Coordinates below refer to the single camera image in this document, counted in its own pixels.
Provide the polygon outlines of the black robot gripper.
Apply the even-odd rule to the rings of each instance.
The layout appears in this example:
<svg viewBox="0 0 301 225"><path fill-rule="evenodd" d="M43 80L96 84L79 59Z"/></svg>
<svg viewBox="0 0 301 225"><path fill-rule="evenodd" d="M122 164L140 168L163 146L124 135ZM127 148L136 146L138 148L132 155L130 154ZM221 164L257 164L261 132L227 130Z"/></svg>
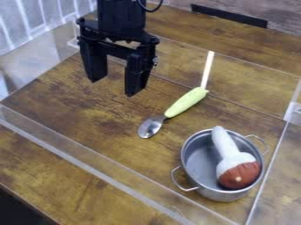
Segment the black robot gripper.
<svg viewBox="0 0 301 225"><path fill-rule="evenodd" d="M148 8L147 0L96 0L96 6L96 19L76 20L84 71L92 83L102 80L107 76L107 54L127 58L131 51L116 42L138 42L124 68L124 93L131 97L146 88L154 66L150 59L155 58L161 41L144 31L146 13L161 6Z"/></svg>

